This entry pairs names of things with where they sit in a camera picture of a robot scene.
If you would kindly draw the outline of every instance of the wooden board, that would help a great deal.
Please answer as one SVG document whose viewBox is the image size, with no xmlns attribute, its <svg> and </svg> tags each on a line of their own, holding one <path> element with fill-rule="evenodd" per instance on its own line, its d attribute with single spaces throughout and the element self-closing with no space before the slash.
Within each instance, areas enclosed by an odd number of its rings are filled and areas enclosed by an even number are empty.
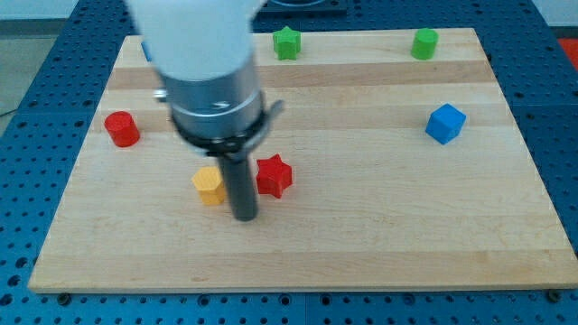
<svg viewBox="0 0 578 325">
<path fill-rule="evenodd" d="M 140 49 L 123 45 L 36 264 L 38 293 L 564 288 L 578 263 L 472 29 L 312 32 L 297 61 L 256 35 L 268 102 L 286 111 L 254 158 L 294 167 L 282 199 L 234 220 L 191 176 L 215 162 L 174 133 Z M 446 146 L 424 132 L 445 102 L 467 116 Z M 129 110 L 128 149 L 102 123 Z"/>
</svg>

